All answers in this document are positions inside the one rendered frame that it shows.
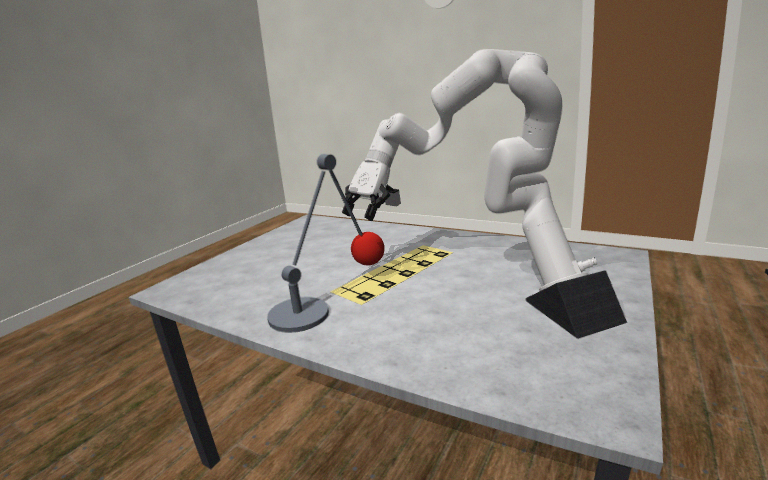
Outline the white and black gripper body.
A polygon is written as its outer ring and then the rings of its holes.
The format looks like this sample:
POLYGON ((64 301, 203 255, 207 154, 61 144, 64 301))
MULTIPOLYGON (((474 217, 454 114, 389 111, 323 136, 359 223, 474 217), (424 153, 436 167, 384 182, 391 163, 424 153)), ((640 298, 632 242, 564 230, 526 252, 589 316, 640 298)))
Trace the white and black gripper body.
POLYGON ((377 196, 377 193, 381 197, 383 193, 380 186, 382 184, 386 188, 389 175, 390 169, 386 164, 375 159, 365 159, 350 184, 349 192, 361 195, 364 197, 362 199, 370 198, 372 194, 377 196))

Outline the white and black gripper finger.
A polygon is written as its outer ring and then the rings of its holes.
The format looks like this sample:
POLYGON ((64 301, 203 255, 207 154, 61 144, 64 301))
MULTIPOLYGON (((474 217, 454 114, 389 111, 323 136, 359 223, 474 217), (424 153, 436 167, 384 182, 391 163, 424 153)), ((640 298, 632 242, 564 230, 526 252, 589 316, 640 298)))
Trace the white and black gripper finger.
MULTIPOLYGON (((355 206, 355 204, 353 204, 353 203, 354 203, 354 202, 355 202, 355 201, 356 201, 358 198, 360 198, 360 197, 361 197, 361 195, 359 195, 359 194, 356 194, 356 193, 351 193, 351 192, 349 192, 349 186, 350 186, 350 185, 346 186, 346 188, 345 188, 345 196, 346 196, 346 200, 347 200, 347 202, 348 202, 348 204, 349 204, 349 206, 350 206, 351 210, 353 211, 353 208, 354 208, 354 206, 355 206), (349 194, 349 193, 350 193, 350 194, 349 194), (353 198, 352 196, 355 196, 355 197, 353 198)), ((345 215, 347 215, 347 216, 350 216, 350 215, 349 215, 349 212, 348 212, 348 210, 347 210, 347 208, 346 208, 346 206, 345 206, 345 205, 344 205, 344 207, 343 207, 342 213, 343 213, 343 214, 345 214, 345 215)))
POLYGON ((380 186, 380 190, 383 193, 381 197, 379 197, 378 193, 377 193, 377 196, 374 194, 370 195, 371 204, 368 205, 368 208, 364 216, 366 219, 370 221, 373 221, 377 209, 380 208, 381 205, 385 203, 385 200, 387 200, 388 197, 390 196, 390 193, 386 190, 386 188, 382 184, 380 186))

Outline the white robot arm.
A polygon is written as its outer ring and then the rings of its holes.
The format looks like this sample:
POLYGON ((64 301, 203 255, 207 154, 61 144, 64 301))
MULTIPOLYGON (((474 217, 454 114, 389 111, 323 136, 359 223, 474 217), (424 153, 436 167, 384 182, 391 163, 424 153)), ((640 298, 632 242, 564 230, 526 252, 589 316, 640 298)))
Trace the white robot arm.
POLYGON ((415 155, 427 153, 443 141, 457 111, 493 83, 509 83, 525 106, 522 138, 503 139, 493 146, 484 198, 493 213, 524 210, 522 228, 544 284, 539 291, 588 275, 582 271, 597 265, 595 258, 575 260, 549 184, 536 173, 550 164, 562 114, 561 93, 547 74, 547 62, 537 53, 479 50, 432 89, 432 101, 441 118, 435 126, 426 131, 397 113, 380 123, 366 157, 390 168, 399 145, 415 155))

